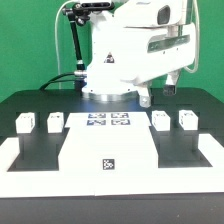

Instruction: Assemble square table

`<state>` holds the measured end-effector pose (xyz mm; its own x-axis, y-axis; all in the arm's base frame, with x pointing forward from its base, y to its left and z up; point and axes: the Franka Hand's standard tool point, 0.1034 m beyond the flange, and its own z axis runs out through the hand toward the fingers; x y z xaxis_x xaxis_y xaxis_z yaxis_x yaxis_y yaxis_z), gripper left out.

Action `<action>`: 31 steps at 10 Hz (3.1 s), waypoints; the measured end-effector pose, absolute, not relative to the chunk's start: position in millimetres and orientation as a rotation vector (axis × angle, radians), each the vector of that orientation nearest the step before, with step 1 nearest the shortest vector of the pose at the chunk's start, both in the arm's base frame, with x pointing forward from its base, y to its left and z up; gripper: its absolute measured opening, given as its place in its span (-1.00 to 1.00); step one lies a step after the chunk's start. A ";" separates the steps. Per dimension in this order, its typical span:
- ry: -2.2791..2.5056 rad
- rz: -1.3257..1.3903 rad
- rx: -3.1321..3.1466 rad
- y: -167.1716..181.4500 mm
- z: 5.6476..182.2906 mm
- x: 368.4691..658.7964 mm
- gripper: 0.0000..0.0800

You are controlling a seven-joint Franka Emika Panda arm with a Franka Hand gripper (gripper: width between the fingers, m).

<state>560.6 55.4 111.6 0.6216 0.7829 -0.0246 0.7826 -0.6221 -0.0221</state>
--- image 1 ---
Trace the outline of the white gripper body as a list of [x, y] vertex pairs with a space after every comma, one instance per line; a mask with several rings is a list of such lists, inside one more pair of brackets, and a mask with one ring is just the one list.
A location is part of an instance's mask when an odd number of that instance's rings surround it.
[[166, 82], [163, 87], [165, 96], [174, 96], [176, 94], [177, 83], [179, 81], [181, 70], [175, 70], [167, 74]]

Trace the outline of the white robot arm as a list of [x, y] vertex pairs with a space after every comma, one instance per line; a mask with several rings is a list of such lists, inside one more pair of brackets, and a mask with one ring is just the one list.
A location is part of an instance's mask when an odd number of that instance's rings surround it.
[[166, 77], [172, 96], [182, 70], [194, 72], [199, 57], [197, 0], [127, 0], [111, 11], [112, 0], [82, 0], [92, 25], [92, 61], [83, 96], [118, 101], [138, 94], [151, 103], [148, 86]]

